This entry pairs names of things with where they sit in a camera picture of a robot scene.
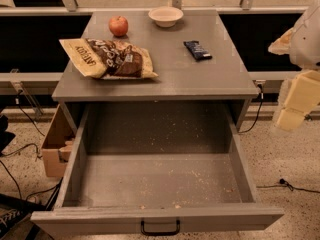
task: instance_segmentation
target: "gray tabletop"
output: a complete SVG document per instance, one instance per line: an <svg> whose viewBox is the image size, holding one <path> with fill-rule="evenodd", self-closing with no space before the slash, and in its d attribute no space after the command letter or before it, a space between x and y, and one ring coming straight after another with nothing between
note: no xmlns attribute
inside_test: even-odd
<svg viewBox="0 0 320 240"><path fill-rule="evenodd" d="M59 102L246 99L258 95L215 10L185 10L174 27L160 28L148 11L95 12L83 37L114 40L108 29L113 15L128 19L121 40L146 48L159 75L153 79L85 78L70 62L53 93ZM198 40L213 59L196 62L183 41Z"/></svg>

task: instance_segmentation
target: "speckled floor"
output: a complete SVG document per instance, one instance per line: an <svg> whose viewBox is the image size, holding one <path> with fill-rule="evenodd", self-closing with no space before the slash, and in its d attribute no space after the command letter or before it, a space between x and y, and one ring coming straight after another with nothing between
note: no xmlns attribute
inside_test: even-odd
<svg viewBox="0 0 320 240"><path fill-rule="evenodd" d="M242 130L252 124L256 106L252 106L243 123ZM47 113L38 123L39 129L46 133L54 110ZM42 136L19 111L6 109L3 114L9 117L8 131L17 136L6 148L11 152L21 146L34 142L40 145ZM280 178L286 179L295 187L320 190L320 120L305 121L302 127L291 134L279 134L272 128L270 108L263 107L261 117L255 127L241 135L241 143L249 162L249 168L257 186L276 184ZM36 160L35 148L28 147L20 154L1 158L20 185L23 197L28 194L54 186L58 179L45 176L43 162ZM15 184L3 168L0 168L1 192L18 197ZM56 240L140 240L140 239L320 239L320 194L303 191L290 191L288 188L258 188L261 201L281 207L285 215L265 231L187 233L173 237L144 237L142 235L73 236L55 238ZM41 196L45 201L48 195ZM6 237L9 240L24 239L31 229L30 221L14 228ZM51 239L40 232L36 239Z"/></svg>

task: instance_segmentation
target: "desk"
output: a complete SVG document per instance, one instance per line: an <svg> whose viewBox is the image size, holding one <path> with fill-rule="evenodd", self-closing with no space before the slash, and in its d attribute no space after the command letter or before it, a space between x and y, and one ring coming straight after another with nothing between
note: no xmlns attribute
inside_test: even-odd
<svg viewBox="0 0 320 240"><path fill-rule="evenodd" d="M125 16L123 40L149 50L159 77L96 80L68 64L53 99L76 139L55 209L32 216L45 231L262 230L283 215L259 204L237 135L257 89L217 12L184 13L168 29L147 11L92 15L83 37L113 39L108 19ZM213 59L195 62L190 40Z"/></svg>

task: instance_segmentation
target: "drawer front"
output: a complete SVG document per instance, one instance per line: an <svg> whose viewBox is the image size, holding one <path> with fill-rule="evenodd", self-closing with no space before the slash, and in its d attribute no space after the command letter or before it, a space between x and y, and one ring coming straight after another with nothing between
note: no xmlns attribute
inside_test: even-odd
<svg viewBox="0 0 320 240"><path fill-rule="evenodd" d="M101 145L101 143L97 143L96 139L92 141L92 138L95 138L92 136L95 132L101 130L98 129L99 127L104 128L104 123L101 120L95 121L93 119L97 119L95 114L97 111L100 115L101 113L104 115L106 113L103 108L98 109L95 106L88 105L83 114L75 138L74 150L71 153L54 210L51 212L35 212L32 215L31 220L50 235L127 233L174 235L180 232L264 230L284 214L282 209L268 207L257 202L258 197L241 149L239 136L225 104L210 103L208 108L204 104L205 109L203 109L203 103L200 104L200 107L199 103L196 103L195 107L193 107L193 104L191 104L191 107L190 104L186 107L183 105L182 109L179 104L178 107L176 107L176 104L172 105L172 107L169 104L169 111L181 109L176 114L176 118L179 115L180 121L173 122L175 126L181 125L181 122L185 121L187 121L188 127L194 123L199 123L194 119L194 116L203 111L210 113L208 118L217 118L217 124L211 122L209 126L206 126L206 123L201 125L207 119L205 113L202 113L199 123L199 127L206 126L207 130L214 131L214 134L210 135L209 138L213 142L217 142L213 145L214 149L212 149L214 152L218 152L217 154L203 153L211 150L207 148L207 136L197 142L198 145L202 143L206 145L206 149L199 149L202 152L199 154L196 153L196 150L193 150L193 153L190 154L127 154L123 152L123 148L126 145L121 147L122 153L119 154L112 153L118 150L115 147L112 147L111 151L109 151L109 147L103 147L99 150L104 153L101 153L102 151L99 153L97 146ZM133 110L130 106L128 105L125 111L132 113ZM153 113L149 104L146 108L148 108L148 114ZM192 119L188 120L190 111L194 111L196 114L192 115ZM113 108L112 113L108 114L108 118L114 119L114 122L119 124L118 130L117 128L113 129L114 134L119 132L120 136L123 136L121 130L123 128L121 125L122 120L118 120L117 116L112 117L113 114L119 114L119 111L115 112L117 110ZM150 116L150 122L147 114L138 113L137 111L135 111L136 120L138 120L139 114L151 124L151 119L154 117L153 114ZM124 129L132 128L128 122L123 122L123 124L126 127ZM166 127L166 121L161 122L161 124L164 125L164 128ZM223 136L223 141L221 136L216 136L216 127L219 127L217 132L221 131L220 135ZM190 131L185 134L188 140L192 139L193 133L192 130ZM105 134L105 139L102 138L102 141L108 143L107 131ZM217 147L221 141L223 142L222 146L226 147L225 153L221 151L220 147ZM135 166L135 159L138 159L140 167L133 167ZM177 163L178 166L170 167L172 162ZM123 167L126 164L129 164L130 168L123 169L126 168ZM221 169L220 167L224 164L228 164L230 168ZM172 171L176 171L176 173L173 172L173 175L168 176ZM226 171L232 172L234 175L226 174ZM204 181L204 178L199 178L200 173L205 173L209 180ZM229 179L225 179L231 176L234 178L234 183L230 183ZM140 180L141 182L145 180L148 183L148 188L141 189L141 184L138 184ZM192 196L195 200L188 199L188 203L181 199L184 196L181 197L172 193L179 188L179 184L175 184L179 180L181 184L185 182L185 186L182 188L185 191L184 195L187 198ZM201 186L208 186L208 189L203 190ZM220 197L222 195L224 197L222 199L212 198L212 200L206 200L206 194L208 194L209 199L211 198L210 195L215 194L212 193L215 192L215 187L219 187L217 196ZM148 191L152 189L157 192L149 193ZM175 203L172 198L177 198L180 202Z"/></svg>

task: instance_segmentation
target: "red apple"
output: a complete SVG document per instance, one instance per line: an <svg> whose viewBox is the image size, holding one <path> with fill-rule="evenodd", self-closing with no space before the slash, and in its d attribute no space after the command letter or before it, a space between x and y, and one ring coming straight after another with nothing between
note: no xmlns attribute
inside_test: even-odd
<svg viewBox="0 0 320 240"><path fill-rule="evenodd" d="M117 37L127 34L129 28L128 21L123 16L113 16L109 20L109 29Z"/></svg>

